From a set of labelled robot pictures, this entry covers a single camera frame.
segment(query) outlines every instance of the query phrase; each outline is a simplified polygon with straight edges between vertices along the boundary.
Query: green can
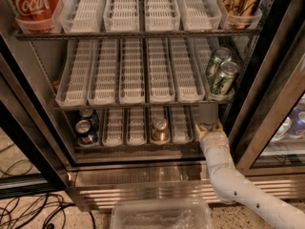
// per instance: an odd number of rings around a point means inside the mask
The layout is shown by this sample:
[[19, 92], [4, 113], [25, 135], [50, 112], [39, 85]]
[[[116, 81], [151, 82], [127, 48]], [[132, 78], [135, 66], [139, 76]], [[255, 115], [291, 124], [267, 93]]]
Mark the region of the green can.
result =
[[223, 62], [220, 64], [211, 86], [211, 93], [217, 95], [227, 94], [234, 85], [239, 74], [239, 67], [234, 62]]
[[219, 65], [225, 61], [232, 60], [232, 53], [229, 49], [220, 47], [212, 52], [210, 57], [207, 69], [206, 69], [206, 76], [208, 80], [208, 84], [212, 86], [214, 75], [219, 68]]

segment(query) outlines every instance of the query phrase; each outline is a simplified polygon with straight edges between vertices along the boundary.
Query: clear plastic bin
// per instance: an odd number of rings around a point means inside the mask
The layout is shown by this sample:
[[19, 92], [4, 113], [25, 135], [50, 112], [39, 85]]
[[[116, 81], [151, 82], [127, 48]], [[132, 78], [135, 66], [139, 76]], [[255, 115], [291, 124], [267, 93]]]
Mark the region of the clear plastic bin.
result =
[[107, 0], [103, 17], [106, 32], [139, 31], [139, 1]]
[[219, 5], [219, 2], [218, 2], [218, 6], [222, 12], [220, 28], [223, 30], [255, 29], [262, 16], [262, 12], [260, 9], [257, 9], [255, 15], [253, 16], [236, 16], [229, 14], [224, 6]]
[[106, 147], [123, 144], [124, 110], [109, 109], [104, 112], [104, 128], [102, 142]]
[[180, 11], [176, 0], [144, 0], [146, 31], [179, 31]]
[[145, 103], [145, 83], [141, 39], [121, 40], [120, 69], [120, 103]]
[[100, 32], [106, 0], [67, 0], [60, 15], [65, 33]]
[[126, 142], [131, 146], [143, 145], [147, 142], [145, 109], [130, 108], [127, 116]]
[[169, 107], [169, 109], [172, 120], [173, 143], [185, 144], [193, 141], [192, 124], [188, 108], [184, 106], [174, 106]]
[[92, 62], [88, 101], [92, 106], [114, 104], [118, 92], [118, 41], [104, 39]]
[[[159, 118], [159, 117], [162, 117], [162, 118], [165, 118], [168, 120], [168, 110], [166, 107], [159, 107], [159, 106], [155, 106], [155, 107], [150, 107], [149, 108], [150, 110], [150, 130], [152, 129], [152, 124], [153, 124], [153, 120], [155, 118]], [[169, 143], [171, 141], [171, 137], [169, 136], [168, 139], [166, 140], [162, 140], [162, 141], [155, 141], [155, 140], [152, 140], [152, 135], [150, 135], [151, 139], [150, 139], [150, 142], [153, 143], [153, 144], [157, 144], [157, 145], [163, 145], [163, 144], [166, 144], [166, 143]]]
[[149, 38], [146, 44], [150, 101], [151, 103], [174, 102], [175, 91], [168, 40]]
[[120, 201], [112, 209], [111, 229], [213, 229], [203, 198]]
[[210, 86], [206, 77], [206, 69], [212, 54], [212, 51], [218, 48], [218, 41], [216, 38], [196, 38], [189, 39], [189, 45], [191, 54], [194, 54], [194, 57], [197, 61], [198, 69], [201, 75], [203, 86], [206, 90], [206, 98], [208, 100], [215, 101], [227, 101], [232, 99], [235, 94], [234, 89], [231, 89], [230, 92], [226, 95], [217, 95], [212, 94], [210, 91]]
[[69, 41], [67, 61], [55, 98], [61, 108], [86, 106], [95, 43], [90, 40]]
[[187, 39], [171, 39], [170, 48], [178, 101], [196, 102], [202, 100], [205, 91], [195, 58], [189, 53]]
[[185, 31], [216, 30], [221, 12], [216, 0], [177, 0]]

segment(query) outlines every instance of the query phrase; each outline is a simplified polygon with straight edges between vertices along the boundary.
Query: white plastic rack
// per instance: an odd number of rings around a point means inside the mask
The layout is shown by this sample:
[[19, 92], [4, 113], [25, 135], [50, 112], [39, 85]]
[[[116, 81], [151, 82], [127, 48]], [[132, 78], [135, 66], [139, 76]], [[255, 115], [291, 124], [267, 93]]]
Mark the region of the white plastic rack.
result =
[[107, 0], [104, 11], [107, 32], [139, 31], [138, 0]]
[[169, 109], [172, 120], [173, 143], [185, 144], [193, 141], [192, 124], [188, 108], [184, 106], [174, 106], [169, 107]]
[[175, 97], [167, 39], [146, 40], [151, 103], [173, 102]]
[[131, 146], [138, 146], [147, 143], [145, 126], [145, 109], [128, 109], [126, 143]]
[[102, 142], [106, 147], [123, 144], [124, 110], [108, 109], [104, 113]]
[[119, 101], [122, 104], [145, 102], [145, 83], [141, 39], [121, 40]]
[[[159, 107], [159, 106], [154, 107], [153, 106], [153, 107], [150, 107], [149, 110], [150, 110], [150, 124], [151, 125], [153, 123], [153, 120], [155, 118], [158, 118], [158, 117], [162, 117], [162, 118], [165, 118], [165, 119], [168, 120], [168, 111], [167, 111], [166, 107]], [[163, 144], [169, 143], [170, 141], [171, 141], [170, 137], [166, 140], [154, 141], [154, 140], [152, 140], [152, 135], [151, 135], [151, 143], [154, 143], [154, 144], [157, 144], [157, 145], [163, 145]]]
[[144, 0], [146, 31], [178, 31], [180, 11], [176, 0]]
[[60, 81], [56, 102], [62, 108], [85, 106], [90, 69], [92, 66], [90, 40], [69, 41], [65, 69]]
[[92, 106], [114, 104], [118, 91], [118, 41], [104, 39], [93, 59], [88, 102]]
[[105, 0], [67, 0], [60, 15], [65, 33], [100, 32]]
[[202, 100], [205, 91], [195, 59], [189, 53], [187, 39], [171, 39], [170, 47], [178, 101], [196, 102]]
[[221, 11], [215, 0], [177, 0], [184, 30], [216, 30]]

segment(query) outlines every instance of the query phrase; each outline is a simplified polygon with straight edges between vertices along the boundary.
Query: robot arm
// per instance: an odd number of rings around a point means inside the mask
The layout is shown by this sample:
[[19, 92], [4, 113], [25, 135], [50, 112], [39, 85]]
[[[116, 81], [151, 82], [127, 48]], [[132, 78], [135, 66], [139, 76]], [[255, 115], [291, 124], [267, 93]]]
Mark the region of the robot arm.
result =
[[201, 135], [200, 146], [207, 160], [211, 184], [221, 201], [244, 204], [275, 228], [305, 227], [302, 211], [264, 193], [235, 169], [229, 140], [222, 129]]

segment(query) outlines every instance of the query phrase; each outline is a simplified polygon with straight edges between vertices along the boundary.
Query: soda can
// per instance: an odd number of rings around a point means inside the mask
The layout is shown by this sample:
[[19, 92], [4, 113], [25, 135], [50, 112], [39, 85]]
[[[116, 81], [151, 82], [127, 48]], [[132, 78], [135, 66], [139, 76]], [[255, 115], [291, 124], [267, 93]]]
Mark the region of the soda can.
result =
[[302, 138], [305, 135], [305, 111], [294, 107], [289, 114], [292, 125], [287, 132], [290, 138]]
[[158, 117], [152, 121], [152, 140], [165, 141], [170, 138], [169, 123], [166, 118]]
[[210, 57], [207, 69], [206, 69], [206, 77], [209, 85], [211, 86], [214, 75], [219, 67], [219, 65], [224, 61], [231, 61], [232, 53], [229, 49], [220, 47], [212, 52]]
[[[48, 0], [11, 0], [23, 21], [43, 21], [51, 19], [52, 11]], [[31, 32], [48, 32], [53, 28], [51, 24], [37, 24]]]
[[83, 144], [93, 144], [97, 141], [96, 131], [88, 120], [78, 121], [75, 131]]
[[223, 62], [219, 66], [211, 86], [212, 94], [227, 94], [234, 85], [239, 73], [239, 67], [234, 62]]
[[79, 111], [81, 120], [88, 120], [93, 128], [98, 131], [99, 129], [99, 119], [96, 110], [94, 109], [82, 109]]

